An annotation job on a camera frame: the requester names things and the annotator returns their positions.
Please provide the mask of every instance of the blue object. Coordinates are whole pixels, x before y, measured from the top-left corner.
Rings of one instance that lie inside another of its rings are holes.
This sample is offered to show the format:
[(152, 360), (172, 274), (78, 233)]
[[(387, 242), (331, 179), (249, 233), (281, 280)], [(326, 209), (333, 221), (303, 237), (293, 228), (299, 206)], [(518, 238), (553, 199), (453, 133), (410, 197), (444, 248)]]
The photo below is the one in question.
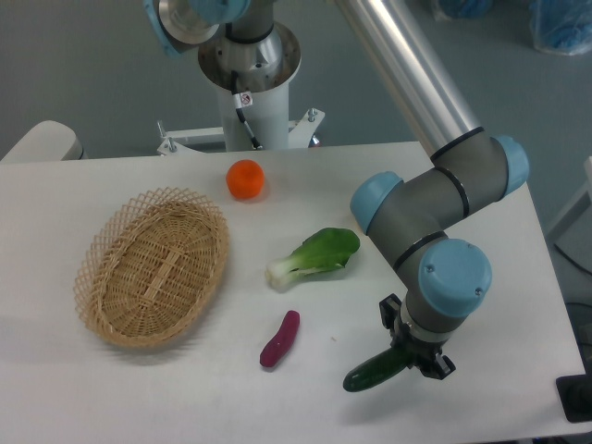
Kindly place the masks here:
[(537, 49), (569, 55), (592, 47), (592, 1), (536, 0), (531, 10)]
[(438, 0), (438, 6), (452, 19), (475, 19), (489, 11), (493, 0)]
[(351, 197), (350, 209), (364, 234), (389, 193), (403, 182), (392, 171), (378, 173), (364, 182)]
[(503, 197), (519, 189), (528, 180), (530, 163), (524, 148), (510, 136), (494, 137), (499, 142), (508, 160), (508, 184)]
[(171, 42), (168, 40), (167, 35), (160, 26), (160, 21), (158, 20), (158, 16), (154, 10), (153, 0), (144, 0), (143, 4), (146, 15), (148, 16), (150, 24), (152, 25), (152, 29), (158, 38), (158, 42), (160, 42), (161, 46), (163, 47), (165, 54), (169, 57), (179, 57), (180, 52), (173, 47)]
[(251, 0), (189, 0), (191, 9), (210, 25), (240, 19), (250, 4)]
[(465, 240), (438, 242), (425, 252), (419, 266), (419, 288), (425, 300), (448, 317), (470, 315), (491, 285), (487, 257)]

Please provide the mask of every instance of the silver metal tube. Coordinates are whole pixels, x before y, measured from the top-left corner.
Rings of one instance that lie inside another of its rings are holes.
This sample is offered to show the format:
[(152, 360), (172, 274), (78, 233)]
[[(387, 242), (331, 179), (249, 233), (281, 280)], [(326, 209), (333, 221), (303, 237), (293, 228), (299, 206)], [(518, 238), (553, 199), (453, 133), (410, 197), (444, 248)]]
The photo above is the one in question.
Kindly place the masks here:
[(428, 155), (480, 125), (404, 0), (339, 0)]

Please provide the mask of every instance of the wicker basket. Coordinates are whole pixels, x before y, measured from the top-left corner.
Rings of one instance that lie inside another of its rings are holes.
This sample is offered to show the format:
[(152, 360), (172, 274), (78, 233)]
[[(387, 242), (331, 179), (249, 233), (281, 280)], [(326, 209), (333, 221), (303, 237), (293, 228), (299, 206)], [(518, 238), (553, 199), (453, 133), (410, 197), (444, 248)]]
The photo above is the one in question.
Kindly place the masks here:
[(74, 287), (80, 319), (116, 345), (160, 345), (197, 318), (227, 256), (226, 219), (205, 196), (169, 188), (141, 194), (86, 253)]

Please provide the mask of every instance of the bok choy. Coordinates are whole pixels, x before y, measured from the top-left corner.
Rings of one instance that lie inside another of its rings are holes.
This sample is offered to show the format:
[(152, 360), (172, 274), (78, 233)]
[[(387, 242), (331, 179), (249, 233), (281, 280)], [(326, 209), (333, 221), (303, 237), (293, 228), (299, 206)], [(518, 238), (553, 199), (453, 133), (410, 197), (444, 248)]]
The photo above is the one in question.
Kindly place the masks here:
[(317, 273), (339, 270), (360, 248), (356, 234), (346, 228), (323, 228), (288, 257), (267, 264), (265, 277), (277, 290)]

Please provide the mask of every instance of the black cable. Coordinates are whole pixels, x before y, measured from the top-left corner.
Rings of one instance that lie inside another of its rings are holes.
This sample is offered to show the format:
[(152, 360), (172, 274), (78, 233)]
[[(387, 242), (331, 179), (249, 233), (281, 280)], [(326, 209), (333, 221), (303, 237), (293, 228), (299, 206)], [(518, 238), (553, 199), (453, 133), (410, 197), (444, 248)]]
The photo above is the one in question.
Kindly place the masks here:
[(567, 253), (561, 249), (561, 247), (557, 244), (555, 245), (555, 249), (557, 250), (557, 252), (563, 256), (563, 258), (569, 262), (571, 265), (573, 265), (575, 268), (577, 268), (578, 270), (580, 270), (582, 273), (592, 276), (592, 271), (588, 270), (587, 268), (584, 268), (583, 266), (579, 265), (577, 262), (575, 262), (574, 259), (572, 259), (570, 256), (567, 255)]
[(580, 305), (582, 307), (592, 308), (592, 304), (585, 302), (566, 302), (565, 305)]
[[(239, 93), (238, 80), (239, 80), (239, 73), (234, 70), (230, 71), (230, 93), (233, 96)], [(249, 136), (249, 139), (251, 139), (251, 143), (253, 144), (253, 149), (254, 150), (262, 150), (263, 145), (255, 137), (253, 130), (251, 129), (251, 126), (249, 125), (249, 122), (247, 122), (247, 119), (245, 118), (244, 113), (242, 112), (242, 108), (235, 105), (235, 110), (237, 112), (237, 116), (239, 117), (240, 123), (242, 123), (242, 126), (247, 131), (247, 135)]]

